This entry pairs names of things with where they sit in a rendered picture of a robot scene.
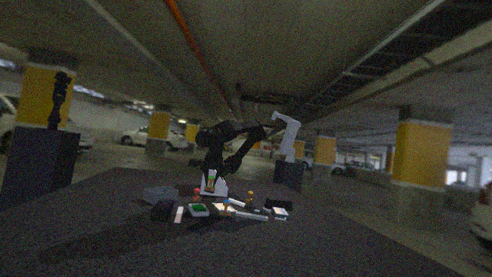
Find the cream paper card taped down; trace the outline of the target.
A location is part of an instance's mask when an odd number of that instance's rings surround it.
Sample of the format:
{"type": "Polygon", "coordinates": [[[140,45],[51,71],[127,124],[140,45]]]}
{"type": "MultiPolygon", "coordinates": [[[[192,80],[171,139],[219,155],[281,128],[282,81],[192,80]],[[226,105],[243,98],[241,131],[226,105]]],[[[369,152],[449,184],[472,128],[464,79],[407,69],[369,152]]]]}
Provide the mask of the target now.
{"type": "MultiPolygon", "coordinates": [[[[224,205],[223,203],[213,203],[219,210],[220,209],[224,209],[224,205]]],[[[228,209],[227,210],[231,210],[231,212],[233,211],[237,211],[235,209],[233,209],[230,205],[228,206],[228,209]]]]}

